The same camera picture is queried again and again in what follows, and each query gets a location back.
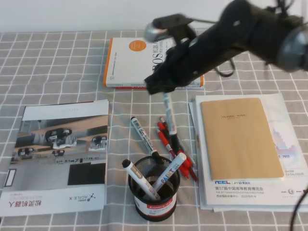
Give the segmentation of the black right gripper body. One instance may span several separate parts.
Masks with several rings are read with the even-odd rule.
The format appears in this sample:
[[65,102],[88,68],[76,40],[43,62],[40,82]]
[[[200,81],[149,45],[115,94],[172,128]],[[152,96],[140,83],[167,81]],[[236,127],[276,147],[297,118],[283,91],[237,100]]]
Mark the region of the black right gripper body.
[[176,45],[166,58],[166,89],[190,84],[199,76],[246,51],[251,14],[223,14],[198,37]]

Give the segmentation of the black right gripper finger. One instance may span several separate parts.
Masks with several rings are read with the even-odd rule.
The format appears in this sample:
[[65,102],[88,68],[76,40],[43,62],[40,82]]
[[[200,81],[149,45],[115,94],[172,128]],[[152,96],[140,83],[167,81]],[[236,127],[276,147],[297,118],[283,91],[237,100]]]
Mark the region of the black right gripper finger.
[[173,92],[177,84],[171,78],[171,75],[156,71],[145,80],[146,89],[149,94]]

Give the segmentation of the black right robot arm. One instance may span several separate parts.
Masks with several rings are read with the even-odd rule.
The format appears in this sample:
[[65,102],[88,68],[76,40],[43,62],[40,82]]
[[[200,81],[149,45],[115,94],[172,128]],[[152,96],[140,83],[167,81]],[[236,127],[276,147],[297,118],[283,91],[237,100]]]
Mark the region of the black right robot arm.
[[145,79],[149,94],[172,92],[234,56],[249,51],[267,64],[286,72],[308,68],[308,27],[302,17],[289,15],[283,0],[261,9],[246,0],[234,0],[218,21],[200,35],[190,27],[193,21],[183,14],[154,19],[145,39],[158,42],[173,38],[165,60]]

